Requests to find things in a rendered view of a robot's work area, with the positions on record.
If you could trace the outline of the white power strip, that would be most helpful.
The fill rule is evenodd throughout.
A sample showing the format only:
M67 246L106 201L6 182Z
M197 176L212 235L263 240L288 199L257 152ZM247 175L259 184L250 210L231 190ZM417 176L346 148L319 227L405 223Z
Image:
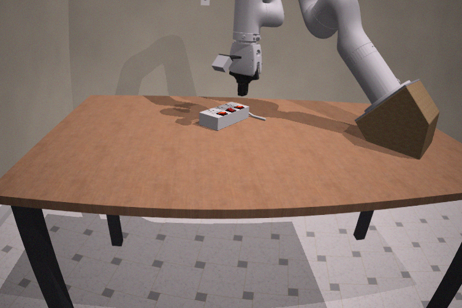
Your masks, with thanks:
M214 130L220 130L249 118L249 115L253 118L266 121L266 118L250 113L249 106L229 102L218 107L199 112L199 125Z

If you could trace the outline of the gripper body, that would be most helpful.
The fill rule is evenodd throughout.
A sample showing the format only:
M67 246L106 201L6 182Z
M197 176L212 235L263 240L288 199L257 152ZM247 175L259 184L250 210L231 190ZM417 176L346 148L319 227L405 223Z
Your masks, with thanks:
M238 44L239 43L239 44ZM244 44L244 45L242 45ZM232 42L230 55L241 56L241 59L233 59L229 70L233 73L253 76L258 67L259 74L262 71L262 52L258 42L244 43Z

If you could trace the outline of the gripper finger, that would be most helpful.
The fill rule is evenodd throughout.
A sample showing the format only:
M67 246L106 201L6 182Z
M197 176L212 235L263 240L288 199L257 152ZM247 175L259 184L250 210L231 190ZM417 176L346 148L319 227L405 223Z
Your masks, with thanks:
M258 80L259 79L259 72L258 72L258 67L255 71L255 75L254 76L248 76L248 75L244 75L243 77L243 84L241 84L241 89L240 89L240 96L246 96L248 94L248 84L252 81L252 80Z
M235 77L235 79L237 80L237 83L238 83L238 96L240 96L240 89L241 89L241 84L243 84L243 77L244 75L242 74L238 74L238 73L233 73L233 72L229 72L229 74L233 77Z

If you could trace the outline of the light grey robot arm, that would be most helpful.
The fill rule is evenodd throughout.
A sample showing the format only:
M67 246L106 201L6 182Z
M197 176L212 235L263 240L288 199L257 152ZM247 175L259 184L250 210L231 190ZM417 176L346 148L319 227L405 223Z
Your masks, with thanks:
M372 104L364 112L410 83L401 84L365 34L358 0L298 2L313 36L327 39L338 30L337 51ZM235 0L233 40L256 43L262 26L279 27L283 21L281 0Z

